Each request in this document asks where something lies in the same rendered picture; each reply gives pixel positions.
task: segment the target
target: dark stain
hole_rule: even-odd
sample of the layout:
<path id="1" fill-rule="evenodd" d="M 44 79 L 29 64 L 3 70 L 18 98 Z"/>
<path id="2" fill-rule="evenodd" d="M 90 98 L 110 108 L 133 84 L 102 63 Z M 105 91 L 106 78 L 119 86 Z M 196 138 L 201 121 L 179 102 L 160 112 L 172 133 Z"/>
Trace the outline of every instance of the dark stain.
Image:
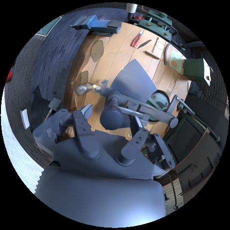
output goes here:
<path id="1" fill-rule="evenodd" d="M 148 40 L 148 41 L 144 42 L 144 43 L 143 43 L 143 44 L 141 44 L 141 45 L 140 45 L 137 49 L 139 49 L 139 48 L 141 48 L 141 47 L 143 47 L 143 46 L 147 45 L 150 41 L 151 41 L 151 40 Z"/>

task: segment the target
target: pliers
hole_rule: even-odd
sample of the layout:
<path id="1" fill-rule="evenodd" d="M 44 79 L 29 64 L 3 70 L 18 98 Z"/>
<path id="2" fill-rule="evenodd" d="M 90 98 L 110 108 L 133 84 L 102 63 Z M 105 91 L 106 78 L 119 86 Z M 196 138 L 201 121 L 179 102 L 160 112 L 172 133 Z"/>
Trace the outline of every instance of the pliers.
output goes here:
<path id="1" fill-rule="evenodd" d="M 144 30 L 142 30 L 141 32 L 140 32 L 140 34 L 134 39 L 134 41 L 132 42 L 132 44 L 131 44 L 131 46 L 133 46 L 133 47 L 136 47 L 136 45 L 138 44 L 138 42 L 139 42 L 139 40 L 140 40 L 140 37 L 141 37 L 141 35 L 143 34 L 143 32 L 144 32 Z"/>

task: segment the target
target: wooden workbench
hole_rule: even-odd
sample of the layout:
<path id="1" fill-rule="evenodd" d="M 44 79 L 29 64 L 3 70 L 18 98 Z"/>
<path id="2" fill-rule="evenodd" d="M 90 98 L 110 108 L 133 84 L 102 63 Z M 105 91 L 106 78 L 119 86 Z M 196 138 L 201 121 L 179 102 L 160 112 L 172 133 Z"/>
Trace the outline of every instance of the wooden workbench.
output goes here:
<path id="1" fill-rule="evenodd" d="M 133 40 L 142 30 L 144 32 L 138 45 L 135 48 L 132 47 Z M 120 128 L 110 131 L 102 127 L 100 115 L 104 109 L 105 97 L 91 92 L 79 96 L 76 93 L 76 88 L 86 82 L 100 85 L 99 82 L 106 79 L 108 80 L 107 88 L 109 89 L 115 77 L 133 59 L 136 59 L 147 72 L 156 88 L 168 94 L 170 102 L 175 94 L 184 101 L 191 84 L 191 81 L 183 76 L 185 57 L 183 56 L 181 73 L 176 72 L 169 66 L 169 62 L 171 52 L 173 50 L 176 52 L 179 51 L 170 45 L 167 50 L 167 65 L 164 65 L 164 53 L 168 42 L 160 37 L 154 52 L 155 55 L 161 57 L 160 60 L 147 54 L 146 50 L 153 52 L 157 37 L 156 34 L 148 30 L 124 22 L 122 22 L 119 32 L 113 34 L 111 37 L 92 35 L 92 32 L 89 32 L 73 61 L 66 84 L 63 108 L 72 113 L 75 110 L 79 110 L 82 106 L 91 103 L 93 111 L 88 123 L 92 131 L 104 131 L 111 135 L 125 136 L 127 140 L 131 140 L 130 128 Z M 142 43 L 148 40 L 151 41 L 139 48 Z M 173 116 L 177 117 L 177 115 L 178 111 L 175 107 Z M 158 122 L 154 125 L 148 124 L 146 128 L 151 134 L 156 132 L 163 138 L 168 130 L 167 126 L 165 123 Z M 63 139 L 73 136 L 73 128 L 68 128 L 67 133 L 63 134 Z"/>

